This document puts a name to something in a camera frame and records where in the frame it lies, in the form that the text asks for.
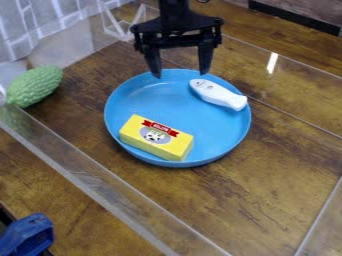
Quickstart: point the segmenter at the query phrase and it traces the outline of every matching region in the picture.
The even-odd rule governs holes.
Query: black robotic arm
[[[158,9],[160,16],[156,19],[130,27],[134,49],[144,54],[153,76],[160,78],[161,75],[160,49],[192,46],[197,46],[198,71],[205,74],[210,66],[213,48],[221,43],[221,18],[193,13],[188,0],[158,0]]]

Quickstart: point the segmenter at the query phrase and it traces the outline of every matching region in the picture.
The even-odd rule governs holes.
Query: white plastic object
[[[228,107],[234,111],[240,111],[246,105],[245,96],[232,93],[222,86],[205,79],[192,79],[189,87],[200,98],[212,104]]]

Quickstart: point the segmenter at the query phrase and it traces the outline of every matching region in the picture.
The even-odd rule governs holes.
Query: butter box
[[[182,161],[192,148],[193,136],[133,114],[120,131],[120,140],[170,161]]]

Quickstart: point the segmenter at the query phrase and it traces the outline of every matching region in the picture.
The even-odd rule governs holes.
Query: green toy
[[[25,108],[41,101],[57,88],[62,70],[55,66],[41,66],[26,71],[10,83],[3,93],[5,102]]]

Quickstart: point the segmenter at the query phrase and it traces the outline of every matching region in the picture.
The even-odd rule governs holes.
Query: blue bowl
[[[249,129],[249,106],[236,112],[204,102],[189,88],[190,79],[206,79],[241,94],[213,75],[200,76],[188,69],[164,69],[161,79],[149,72],[128,79],[105,104],[104,121],[113,139],[136,158],[158,166],[184,168],[214,161],[236,147]],[[132,114],[193,135],[193,147],[184,161],[166,161],[120,141],[118,130]]]

